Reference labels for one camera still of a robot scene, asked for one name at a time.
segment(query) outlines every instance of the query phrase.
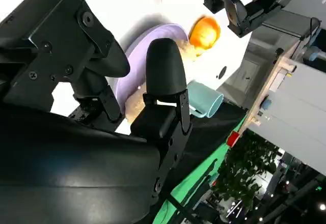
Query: red object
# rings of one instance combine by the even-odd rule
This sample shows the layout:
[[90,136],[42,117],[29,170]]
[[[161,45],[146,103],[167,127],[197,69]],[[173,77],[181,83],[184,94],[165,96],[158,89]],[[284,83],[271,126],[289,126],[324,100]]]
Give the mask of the red object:
[[236,131],[232,131],[230,136],[228,137],[226,144],[230,146],[230,148],[232,148],[238,141],[239,137],[240,137],[239,133],[237,133]]
[[213,182],[213,184],[211,185],[212,187],[215,187],[215,185],[216,185],[216,181],[217,181],[217,179]]

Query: white table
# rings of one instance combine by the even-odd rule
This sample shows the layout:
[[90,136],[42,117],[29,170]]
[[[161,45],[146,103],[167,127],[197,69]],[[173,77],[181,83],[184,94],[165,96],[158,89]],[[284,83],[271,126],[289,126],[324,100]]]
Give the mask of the white table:
[[[0,19],[5,18],[23,0],[0,0]],[[212,15],[203,0],[87,0],[91,10],[110,30],[124,50],[143,31],[160,23],[173,22],[187,33],[202,15]],[[217,89],[240,66],[250,34],[238,38],[231,32],[225,10],[214,16],[221,26],[221,37],[216,45],[204,53],[193,66],[187,67],[188,79],[196,79]],[[227,66],[222,79],[216,76]],[[55,103],[52,112],[68,115],[77,106],[69,84],[60,84],[53,93]]]

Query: orange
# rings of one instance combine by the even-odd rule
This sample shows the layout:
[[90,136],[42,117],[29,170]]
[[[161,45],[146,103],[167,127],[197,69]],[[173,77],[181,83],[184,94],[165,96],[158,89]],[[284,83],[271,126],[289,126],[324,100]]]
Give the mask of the orange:
[[205,50],[213,47],[220,34],[221,29],[215,19],[203,17],[195,24],[189,42],[195,46],[197,56],[200,56]]

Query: light blue mug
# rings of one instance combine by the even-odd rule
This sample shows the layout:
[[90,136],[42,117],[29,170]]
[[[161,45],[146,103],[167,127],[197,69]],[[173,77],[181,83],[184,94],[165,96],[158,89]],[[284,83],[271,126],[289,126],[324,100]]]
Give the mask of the light blue mug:
[[190,113],[196,117],[211,118],[223,102],[224,95],[215,91],[204,84],[191,81],[188,86]]

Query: white wall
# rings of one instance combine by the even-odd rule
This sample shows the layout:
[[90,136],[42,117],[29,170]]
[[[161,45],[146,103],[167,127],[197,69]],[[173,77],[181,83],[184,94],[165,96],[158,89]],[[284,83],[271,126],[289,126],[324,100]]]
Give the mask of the white wall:
[[306,17],[316,17],[322,21],[321,27],[326,29],[326,4],[322,0],[292,0],[284,10]]

